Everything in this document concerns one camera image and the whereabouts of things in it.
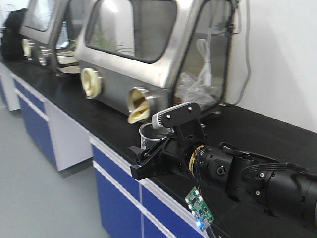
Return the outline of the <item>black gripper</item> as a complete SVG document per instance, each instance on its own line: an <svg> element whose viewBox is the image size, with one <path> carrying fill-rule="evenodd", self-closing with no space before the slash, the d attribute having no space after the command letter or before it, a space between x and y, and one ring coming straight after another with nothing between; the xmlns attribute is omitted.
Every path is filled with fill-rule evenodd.
<svg viewBox="0 0 317 238"><path fill-rule="evenodd" d="M181 140L170 134L148 149L129 147L129 156L136 162L130 166L134 179L174 174L188 179L211 177L211 147L206 136L189 135Z"/></svg>

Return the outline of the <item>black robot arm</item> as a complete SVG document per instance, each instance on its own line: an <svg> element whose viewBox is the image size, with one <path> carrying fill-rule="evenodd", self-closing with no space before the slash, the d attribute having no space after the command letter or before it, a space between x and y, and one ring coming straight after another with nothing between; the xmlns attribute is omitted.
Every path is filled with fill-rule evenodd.
<svg viewBox="0 0 317 238"><path fill-rule="evenodd" d="M131 146L129 152L135 160L131 174L137 180L178 174L270 216L317 229L317 174L313 170L227 143L213 147L193 135L184 140L170 135L149 149Z"/></svg>

